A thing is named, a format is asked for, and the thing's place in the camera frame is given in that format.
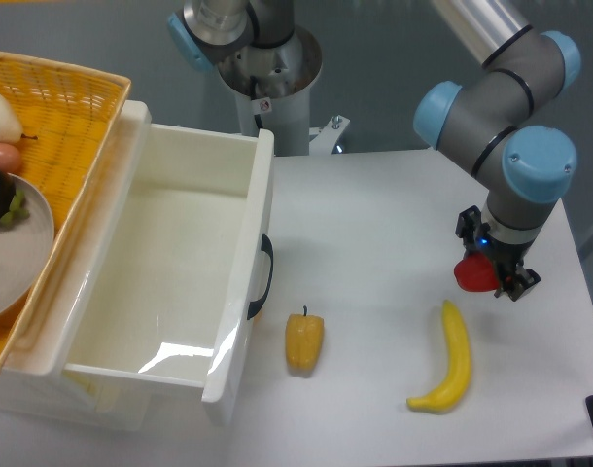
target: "bin handle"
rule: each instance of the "bin handle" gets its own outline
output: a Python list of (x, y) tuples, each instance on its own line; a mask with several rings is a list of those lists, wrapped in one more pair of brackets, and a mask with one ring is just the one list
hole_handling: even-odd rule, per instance
[(273, 244), (270, 242), (270, 238), (268, 238), (266, 233), (262, 234), (262, 246), (260, 247), (260, 250), (270, 257), (270, 272), (268, 274), (268, 283), (266, 284), (266, 290), (264, 291), (264, 295), (262, 295), (260, 299), (249, 303), (249, 309), (247, 310), (247, 319), (253, 318), (260, 312), (260, 310), (264, 306), (264, 303), (266, 302), (266, 299), (268, 298), (268, 291), (270, 291), (270, 282), (273, 280)]

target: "blue joint cover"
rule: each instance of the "blue joint cover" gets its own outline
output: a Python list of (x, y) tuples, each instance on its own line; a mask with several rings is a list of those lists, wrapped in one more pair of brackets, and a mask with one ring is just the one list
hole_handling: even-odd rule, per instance
[(562, 131), (545, 126), (518, 130), (506, 143), (502, 170), (508, 185), (537, 204), (556, 202), (569, 190), (576, 147)]
[(180, 54), (193, 69), (200, 72), (210, 71), (213, 64), (206, 58), (206, 55), (199, 49), (187, 28), (182, 24), (175, 13), (172, 13), (167, 20), (167, 27), (171, 39), (175, 42)]
[(558, 31), (547, 31), (542, 33), (556, 43), (565, 61), (565, 83), (562, 90), (565, 90), (576, 80), (581, 70), (581, 55), (576, 43), (569, 36)]
[(428, 91), (413, 116), (413, 129), (431, 147), (437, 149), (450, 107), (461, 87), (451, 81), (439, 83)]

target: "yellow basket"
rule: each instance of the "yellow basket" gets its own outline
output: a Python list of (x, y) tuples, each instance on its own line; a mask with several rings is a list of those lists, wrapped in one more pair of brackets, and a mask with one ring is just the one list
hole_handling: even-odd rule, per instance
[(46, 266), (25, 299), (0, 316), (0, 370), (26, 330), (33, 304), (70, 236), (105, 142), (130, 91), (130, 80), (82, 66), (0, 53), (0, 94), (12, 105), (23, 132), (20, 176), (48, 201), (57, 232)]

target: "white plate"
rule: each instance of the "white plate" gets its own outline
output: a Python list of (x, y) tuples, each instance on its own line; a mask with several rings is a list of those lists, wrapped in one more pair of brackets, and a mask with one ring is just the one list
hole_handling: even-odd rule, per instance
[(54, 238), (51, 208), (26, 180), (12, 175), (16, 190), (23, 190), (29, 217), (0, 227), (0, 314), (28, 291), (46, 264)]

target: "white table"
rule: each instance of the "white table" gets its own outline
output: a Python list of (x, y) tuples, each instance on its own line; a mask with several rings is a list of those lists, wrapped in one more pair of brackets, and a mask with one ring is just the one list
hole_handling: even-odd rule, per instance
[[(459, 212), (486, 192), (432, 151), (277, 159), (275, 275), (234, 418), (156, 398), (142, 430), (111, 432), (0, 413), (0, 465), (383, 466), (593, 455), (593, 308), (561, 204), (517, 303), (458, 288)], [(446, 353), (441, 302), (464, 313), (474, 373), (446, 415), (410, 412)], [(290, 313), (326, 322), (319, 364), (291, 375)]]

